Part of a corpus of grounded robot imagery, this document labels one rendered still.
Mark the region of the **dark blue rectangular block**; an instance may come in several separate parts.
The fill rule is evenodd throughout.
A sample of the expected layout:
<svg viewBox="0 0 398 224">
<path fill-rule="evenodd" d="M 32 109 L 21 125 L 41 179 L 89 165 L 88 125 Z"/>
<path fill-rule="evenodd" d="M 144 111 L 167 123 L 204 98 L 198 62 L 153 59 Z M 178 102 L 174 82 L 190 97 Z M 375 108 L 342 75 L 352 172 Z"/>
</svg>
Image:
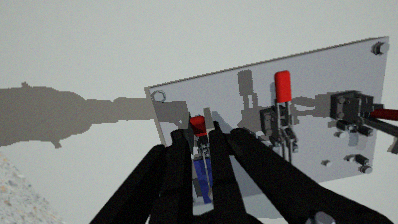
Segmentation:
<svg viewBox="0 0 398 224">
<path fill-rule="evenodd" d="M 206 157 L 205 159 L 206 159 L 206 164 L 207 164 L 210 186 L 212 188 L 213 180 L 212 180 L 212 169 L 211 169 L 210 157 Z M 200 189 L 202 192 L 204 204 L 211 203 L 211 200 L 208 197 L 209 187 L 208 187 L 208 181 L 207 181 L 203 156 L 194 158 L 193 163 L 195 166 L 197 178 L 198 178 Z"/>
</svg>

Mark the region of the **grey metal fixture plate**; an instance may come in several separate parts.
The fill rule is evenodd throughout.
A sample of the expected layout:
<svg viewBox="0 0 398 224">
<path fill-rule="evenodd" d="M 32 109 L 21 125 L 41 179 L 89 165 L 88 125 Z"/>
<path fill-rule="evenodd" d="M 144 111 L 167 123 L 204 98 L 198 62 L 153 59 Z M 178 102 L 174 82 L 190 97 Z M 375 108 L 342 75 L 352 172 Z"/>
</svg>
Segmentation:
<svg viewBox="0 0 398 224">
<path fill-rule="evenodd" d="M 378 37 L 253 64 L 149 88 L 166 147 L 170 133 L 181 128 L 184 112 L 204 116 L 210 108 L 213 121 L 223 133 L 243 128 L 269 148 L 269 136 L 261 131 L 260 110 L 275 107 L 274 75 L 289 71 L 292 91 L 290 111 L 298 152 L 293 165 L 317 183 L 362 175 L 351 155 L 369 159 L 372 168 L 377 129 L 366 137 L 354 130 L 342 131 L 330 117 L 331 95 L 362 91 L 381 104 L 387 53 L 375 55 L 374 46 L 389 36 Z M 344 138 L 337 136 L 342 131 Z M 327 167 L 324 161 L 332 165 Z"/>
</svg>

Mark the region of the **grey rectangular metal block with slot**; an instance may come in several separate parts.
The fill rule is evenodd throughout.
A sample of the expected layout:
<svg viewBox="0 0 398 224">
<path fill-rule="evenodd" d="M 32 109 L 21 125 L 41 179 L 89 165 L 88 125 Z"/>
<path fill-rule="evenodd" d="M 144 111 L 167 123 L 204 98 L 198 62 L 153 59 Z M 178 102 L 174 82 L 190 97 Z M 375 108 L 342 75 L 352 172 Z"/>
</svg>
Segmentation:
<svg viewBox="0 0 398 224">
<path fill-rule="evenodd" d="M 394 147 L 392 148 L 391 152 L 398 155 L 398 139 L 397 139 Z"/>
</svg>

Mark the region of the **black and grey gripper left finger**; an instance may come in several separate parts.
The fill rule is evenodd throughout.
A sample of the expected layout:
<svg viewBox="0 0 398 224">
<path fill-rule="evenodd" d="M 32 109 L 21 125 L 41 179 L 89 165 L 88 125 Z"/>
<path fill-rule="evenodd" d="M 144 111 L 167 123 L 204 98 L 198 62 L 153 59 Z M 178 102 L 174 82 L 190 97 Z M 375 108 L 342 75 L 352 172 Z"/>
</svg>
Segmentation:
<svg viewBox="0 0 398 224">
<path fill-rule="evenodd" d="M 146 224 L 149 216 L 148 224 L 181 224 L 181 214 L 193 214 L 190 118 L 184 112 L 172 145 L 152 147 L 89 224 Z"/>
</svg>

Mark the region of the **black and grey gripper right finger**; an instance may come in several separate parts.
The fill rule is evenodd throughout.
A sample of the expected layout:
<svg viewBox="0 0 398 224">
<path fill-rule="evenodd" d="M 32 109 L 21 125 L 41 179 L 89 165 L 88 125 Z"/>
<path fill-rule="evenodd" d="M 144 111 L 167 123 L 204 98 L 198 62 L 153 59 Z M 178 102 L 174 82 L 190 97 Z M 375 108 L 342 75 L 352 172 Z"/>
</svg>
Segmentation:
<svg viewBox="0 0 398 224">
<path fill-rule="evenodd" d="M 229 155 L 288 224 L 394 224 L 381 213 L 322 187 L 243 128 L 223 133 L 203 108 L 210 147 L 215 224 L 250 224 Z"/>
</svg>

